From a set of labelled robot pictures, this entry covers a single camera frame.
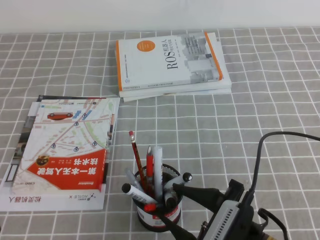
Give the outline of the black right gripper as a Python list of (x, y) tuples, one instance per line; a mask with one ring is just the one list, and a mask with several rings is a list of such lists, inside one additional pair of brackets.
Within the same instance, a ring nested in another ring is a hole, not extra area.
[[(225, 201), (225, 195), (217, 188), (196, 188), (176, 183), (174, 183), (172, 186), (173, 190), (178, 194), (193, 200), (194, 202), (214, 213), (214, 216), (211, 218), (209, 223), (204, 222), (202, 224), (198, 239), (204, 240), (204, 236), (207, 233), (209, 226), (214, 220), (215, 215), (218, 213), (222, 203)], [(247, 192), (244, 196), (244, 199), (240, 203), (244, 205), (251, 205), (253, 197), (253, 192)], [(192, 233), (172, 222), (164, 215), (160, 214), (158, 217), (165, 224), (176, 240), (197, 240)], [(246, 240), (264, 240), (264, 227), (265, 224), (257, 224), (252, 221)]]

